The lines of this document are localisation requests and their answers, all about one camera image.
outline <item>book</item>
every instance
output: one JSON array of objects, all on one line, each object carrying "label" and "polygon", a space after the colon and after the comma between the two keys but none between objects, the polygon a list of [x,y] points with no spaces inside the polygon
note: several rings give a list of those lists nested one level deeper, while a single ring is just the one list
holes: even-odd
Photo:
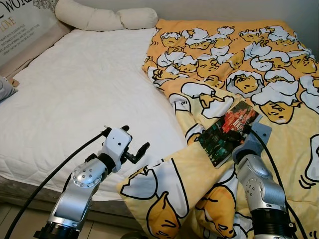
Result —
[{"label": "book", "polygon": [[223,165],[234,148],[244,142],[247,126],[251,125],[258,115],[250,105],[240,101],[197,138],[215,168]]}]

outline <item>yellow comforter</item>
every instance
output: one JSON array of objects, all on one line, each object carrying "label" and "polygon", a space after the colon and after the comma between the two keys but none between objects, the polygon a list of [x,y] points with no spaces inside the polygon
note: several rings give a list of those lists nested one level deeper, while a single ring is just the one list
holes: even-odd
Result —
[{"label": "yellow comforter", "polygon": [[267,146],[288,202],[308,237],[318,237],[318,68],[281,21],[157,23],[143,70],[172,103],[189,147],[118,185],[150,238],[252,238],[235,166],[214,168],[196,142],[240,100],[272,128]]}]

